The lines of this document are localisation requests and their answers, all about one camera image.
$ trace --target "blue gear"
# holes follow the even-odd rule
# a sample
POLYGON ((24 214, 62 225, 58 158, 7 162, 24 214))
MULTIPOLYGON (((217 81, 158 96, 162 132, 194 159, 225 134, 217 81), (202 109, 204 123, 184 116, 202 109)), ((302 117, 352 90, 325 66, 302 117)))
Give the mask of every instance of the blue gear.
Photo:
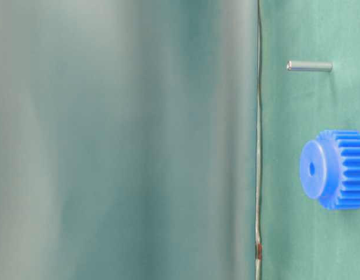
POLYGON ((360 132, 325 130, 303 147, 304 192, 326 209, 360 208, 360 132))

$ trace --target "green fabric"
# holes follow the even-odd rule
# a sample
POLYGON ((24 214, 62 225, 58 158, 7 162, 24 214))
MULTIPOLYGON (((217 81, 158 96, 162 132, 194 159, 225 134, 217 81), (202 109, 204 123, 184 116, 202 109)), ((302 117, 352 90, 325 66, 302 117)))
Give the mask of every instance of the green fabric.
POLYGON ((253 278, 256 22, 0 0, 0 280, 253 278))
POLYGON ((262 0, 263 279, 360 279, 360 209, 328 211, 299 179, 306 141, 360 131, 360 0, 262 0), (287 60, 332 61, 331 73, 287 60))

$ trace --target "metal pin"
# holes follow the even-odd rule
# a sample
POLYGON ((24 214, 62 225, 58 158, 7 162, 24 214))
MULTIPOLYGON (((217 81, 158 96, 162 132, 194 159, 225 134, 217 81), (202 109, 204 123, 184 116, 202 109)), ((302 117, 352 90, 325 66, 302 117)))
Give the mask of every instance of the metal pin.
POLYGON ((330 72, 333 68, 331 62, 315 62, 315 61, 294 61, 287 62, 286 69, 288 71, 326 71, 330 72))

